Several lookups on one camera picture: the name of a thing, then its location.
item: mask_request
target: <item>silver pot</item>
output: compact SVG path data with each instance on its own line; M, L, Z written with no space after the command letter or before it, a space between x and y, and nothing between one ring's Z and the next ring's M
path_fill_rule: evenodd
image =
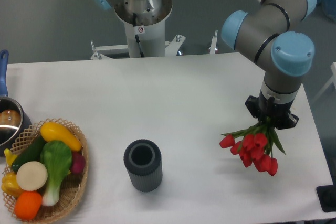
M9 53L0 51L0 156L4 150L12 148L15 139L27 129L31 121L21 105L8 97L6 73Z

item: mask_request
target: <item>tulip bouquet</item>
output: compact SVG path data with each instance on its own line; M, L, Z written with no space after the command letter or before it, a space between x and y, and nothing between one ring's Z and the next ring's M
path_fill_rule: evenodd
M278 161L273 157L273 145L286 153L270 121L268 118L265 123L258 122L248 129L222 134L225 137L219 144L222 148L231 147L231 153L239 155L245 167L253 163L259 172L268 172L274 176L278 170ZM235 139L239 137L243 139L236 142Z

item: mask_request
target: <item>table surface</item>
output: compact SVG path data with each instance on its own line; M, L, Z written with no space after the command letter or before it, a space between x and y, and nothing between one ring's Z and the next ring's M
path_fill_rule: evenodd
M244 106L264 72L240 54L68 61L8 66L9 96L32 122L63 118L86 135L90 164L79 206L59 223L271 223L336 217L316 187L332 180L303 87L294 129L278 131L271 177L219 146L256 123ZM162 152L163 180L131 184L123 153L146 138ZM0 169L5 159L0 158ZM1 223L16 223L0 207Z

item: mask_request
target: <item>blue pot handle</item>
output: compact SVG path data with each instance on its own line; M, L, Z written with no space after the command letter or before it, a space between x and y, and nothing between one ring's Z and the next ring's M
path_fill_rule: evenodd
M2 50L0 52L0 97L8 96L8 90L6 85L8 57L9 52L7 50Z

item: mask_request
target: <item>wicker basket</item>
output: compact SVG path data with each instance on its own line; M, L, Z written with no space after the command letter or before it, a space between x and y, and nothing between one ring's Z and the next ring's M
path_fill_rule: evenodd
M88 146L85 139L84 134L72 122L68 122L63 119L47 119L45 121L40 121L39 123L35 123L31 125L28 129L25 129L24 132L20 134L20 136L16 139L13 144L12 151L13 154L20 154L27 146L32 142L32 140L39 135L40 128L45 122L56 122L67 127L82 143L82 155L86 160L86 165L84 171L80 175L70 174L68 175L62 182L60 188L60 197L59 201L52 207L44 207L41 206L39 212L37 213L34 220L29 221L29 223L53 223L69 213L73 211L73 209L78 205L82 195L84 193L86 181L88 178L88 167L89 167L89 154L88 154ZM11 169L6 166L4 175L9 173ZM5 206L8 208L8 211L12 213L12 216L16 218L14 214L14 206L16 199L3 192Z

